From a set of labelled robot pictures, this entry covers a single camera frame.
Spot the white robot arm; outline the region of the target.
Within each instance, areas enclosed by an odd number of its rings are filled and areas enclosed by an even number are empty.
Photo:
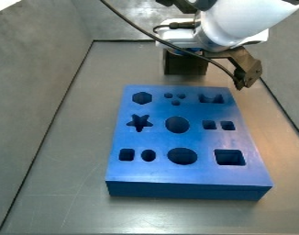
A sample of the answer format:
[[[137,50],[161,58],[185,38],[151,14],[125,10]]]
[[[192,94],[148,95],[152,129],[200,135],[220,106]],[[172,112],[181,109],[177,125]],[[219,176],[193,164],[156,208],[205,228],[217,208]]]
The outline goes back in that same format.
[[[268,29],[297,9],[299,0],[171,0],[193,18],[164,20],[160,39],[180,48],[220,52],[268,40]]]

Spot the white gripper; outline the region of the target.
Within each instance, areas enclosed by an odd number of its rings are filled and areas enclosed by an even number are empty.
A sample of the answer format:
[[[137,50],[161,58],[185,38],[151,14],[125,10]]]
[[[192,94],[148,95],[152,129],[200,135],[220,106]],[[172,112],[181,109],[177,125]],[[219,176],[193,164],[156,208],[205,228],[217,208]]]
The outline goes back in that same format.
[[[181,49],[203,49],[203,45],[196,38],[200,28],[200,21],[188,18],[172,18],[155,26],[155,35]]]

